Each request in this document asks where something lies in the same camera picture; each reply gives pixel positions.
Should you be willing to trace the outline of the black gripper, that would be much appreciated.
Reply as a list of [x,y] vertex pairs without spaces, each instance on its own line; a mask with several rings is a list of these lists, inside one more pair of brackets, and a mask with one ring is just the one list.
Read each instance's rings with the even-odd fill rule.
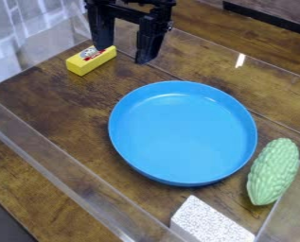
[[84,0],[92,44],[103,50],[114,42],[114,19],[139,24],[135,62],[145,64],[159,52],[173,28],[175,0]]

